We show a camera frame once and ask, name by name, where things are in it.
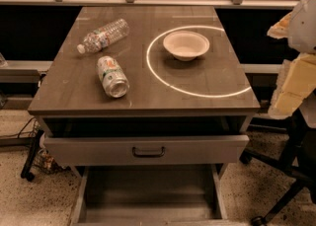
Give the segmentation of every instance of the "drawer handle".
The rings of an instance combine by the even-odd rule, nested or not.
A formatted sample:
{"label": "drawer handle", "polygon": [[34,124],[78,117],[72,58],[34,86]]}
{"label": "drawer handle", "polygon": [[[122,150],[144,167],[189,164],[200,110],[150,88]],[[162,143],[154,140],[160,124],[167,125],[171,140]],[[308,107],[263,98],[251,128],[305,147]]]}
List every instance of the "drawer handle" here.
{"label": "drawer handle", "polygon": [[165,147],[161,147],[161,152],[159,154],[138,154],[137,148],[132,147],[132,155],[135,158],[161,158],[165,155]]}

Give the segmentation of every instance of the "office chair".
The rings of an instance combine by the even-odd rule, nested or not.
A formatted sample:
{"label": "office chair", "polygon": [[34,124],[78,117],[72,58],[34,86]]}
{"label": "office chair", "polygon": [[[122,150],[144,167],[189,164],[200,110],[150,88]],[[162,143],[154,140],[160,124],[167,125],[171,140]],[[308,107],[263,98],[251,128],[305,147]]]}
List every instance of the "office chair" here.
{"label": "office chair", "polygon": [[240,157],[244,164],[249,164],[255,158],[295,179],[290,189],[265,217],[257,216],[251,220],[253,226],[267,226],[303,188],[309,189],[312,202],[316,204],[316,129],[307,125],[300,110],[287,118],[285,123],[289,138],[278,160],[250,148],[246,148]]}

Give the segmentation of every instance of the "floor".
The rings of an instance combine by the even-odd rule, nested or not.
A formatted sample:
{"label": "floor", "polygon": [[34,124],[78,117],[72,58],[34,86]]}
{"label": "floor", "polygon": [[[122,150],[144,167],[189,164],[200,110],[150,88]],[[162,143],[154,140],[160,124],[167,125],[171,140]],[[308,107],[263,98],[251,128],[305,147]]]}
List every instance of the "floor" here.
{"label": "floor", "polygon": [[[13,106],[8,104],[0,110],[0,138],[19,133],[32,118],[24,107]],[[32,129],[31,121],[24,131]],[[251,131],[248,134],[249,146],[274,157],[287,138],[285,133]],[[21,179],[28,150],[26,146],[0,148],[0,226],[69,225],[79,178],[71,171],[48,175],[32,167],[34,180]],[[290,178],[256,160],[249,165],[230,164],[221,181],[228,218],[249,225],[252,217],[265,215],[291,182]],[[304,189],[269,225],[311,226],[315,221],[316,205]]]}

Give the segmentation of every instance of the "silver can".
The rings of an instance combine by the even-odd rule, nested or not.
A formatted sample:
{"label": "silver can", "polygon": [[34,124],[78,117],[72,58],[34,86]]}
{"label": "silver can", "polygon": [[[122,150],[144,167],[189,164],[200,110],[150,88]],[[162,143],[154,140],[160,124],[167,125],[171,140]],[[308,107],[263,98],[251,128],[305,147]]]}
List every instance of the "silver can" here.
{"label": "silver can", "polygon": [[129,90],[129,83],[118,62],[110,56],[100,57],[97,72],[109,97],[119,98]]}

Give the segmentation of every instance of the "table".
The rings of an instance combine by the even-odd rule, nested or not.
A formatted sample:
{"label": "table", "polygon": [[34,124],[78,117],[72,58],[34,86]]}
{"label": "table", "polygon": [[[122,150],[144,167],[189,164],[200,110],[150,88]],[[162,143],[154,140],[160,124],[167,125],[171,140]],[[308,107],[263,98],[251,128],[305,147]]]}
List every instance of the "table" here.
{"label": "table", "polygon": [[[86,33],[117,18],[129,24],[127,38],[79,54]],[[162,44],[175,30],[203,34],[210,49],[191,62],[175,59]],[[115,58],[129,80],[120,99],[107,97],[99,81],[96,64],[104,55]],[[124,5],[82,9],[29,113],[59,165],[212,164],[220,177],[246,146],[244,132],[258,109],[212,7]]]}

